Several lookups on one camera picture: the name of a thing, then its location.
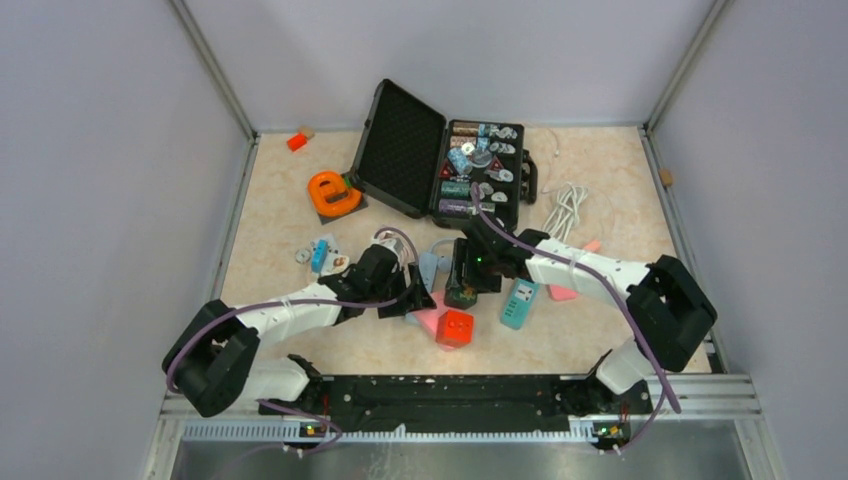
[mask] wire bundle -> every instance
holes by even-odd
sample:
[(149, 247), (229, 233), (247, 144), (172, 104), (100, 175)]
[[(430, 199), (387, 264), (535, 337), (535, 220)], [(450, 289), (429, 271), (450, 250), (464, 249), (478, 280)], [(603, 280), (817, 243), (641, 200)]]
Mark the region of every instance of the wire bundle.
[(589, 187), (566, 184), (557, 191), (548, 219), (542, 230), (552, 238), (567, 243), (571, 230), (580, 225), (580, 205), (589, 197)]

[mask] open case lid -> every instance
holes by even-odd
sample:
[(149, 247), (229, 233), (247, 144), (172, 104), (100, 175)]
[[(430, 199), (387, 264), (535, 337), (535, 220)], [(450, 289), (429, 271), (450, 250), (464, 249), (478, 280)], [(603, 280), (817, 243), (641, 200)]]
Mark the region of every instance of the open case lid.
[(430, 213), (447, 120), (389, 79), (374, 93), (351, 185), (412, 218)]

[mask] teal power strip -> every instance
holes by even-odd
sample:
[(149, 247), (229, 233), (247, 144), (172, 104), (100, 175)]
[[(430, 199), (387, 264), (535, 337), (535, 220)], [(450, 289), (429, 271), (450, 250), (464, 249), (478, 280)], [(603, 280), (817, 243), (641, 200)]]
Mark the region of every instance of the teal power strip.
[(513, 330), (518, 330), (524, 326), (538, 290), (539, 286), (535, 283), (520, 278), (516, 279), (512, 286), (512, 292), (507, 298), (506, 306), (501, 313), (501, 323)]

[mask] black carrying case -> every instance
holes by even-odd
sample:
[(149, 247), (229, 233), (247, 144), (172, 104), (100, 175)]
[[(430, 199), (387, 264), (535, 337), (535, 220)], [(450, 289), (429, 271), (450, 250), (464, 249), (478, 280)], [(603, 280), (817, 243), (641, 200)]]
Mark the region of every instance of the black carrying case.
[(518, 226), (518, 205), (522, 199), (533, 203), (536, 197), (536, 166), (524, 150), (524, 127), (502, 122), (452, 120), (391, 80), (385, 79), (377, 86), (374, 102), (365, 129), (359, 141), (356, 158), (348, 173), (351, 185), (386, 205), (412, 218), (431, 216), (443, 228), (461, 229), (470, 213), (445, 213), (439, 210), (443, 199), (462, 200), (456, 196), (442, 196), (442, 183), (456, 181), (443, 178), (443, 169), (456, 173), (447, 159), (456, 123), (496, 124), (517, 132), (515, 139), (492, 139), (515, 147), (512, 154), (495, 153), (503, 168), (513, 174), (511, 182), (500, 182), (486, 174), (485, 168), (473, 168), (470, 182), (487, 182), (495, 192), (503, 192), (507, 201), (494, 203), (494, 214), (504, 226), (513, 231)]

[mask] orange object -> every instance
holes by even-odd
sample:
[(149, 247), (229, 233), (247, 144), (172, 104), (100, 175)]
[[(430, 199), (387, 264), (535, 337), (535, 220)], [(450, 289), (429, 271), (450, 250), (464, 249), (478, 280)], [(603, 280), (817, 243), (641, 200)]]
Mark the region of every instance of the orange object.
[(448, 310), (439, 317), (436, 343), (459, 348), (471, 343), (474, 332), (474, 317), (458, 310)]
[(362, 192), (350, 188), (336, 172), (321, 172), (309, 180), (306, 189), (318, 214), (341, 217), (352, 212), (362, 201)]
[(309, 139), (306, 138), (306, 135), (304, 135), (302, 133), (298, 133), (297, 135), (288, 139), (286, 141), (286, 144), (289, 146), (289, 150), (291, 150), (293, 152), (293, 151), (297, 150), (298, 148), (306, 145), (306, 142), (308, 142), (308, 141), (309, 141)]

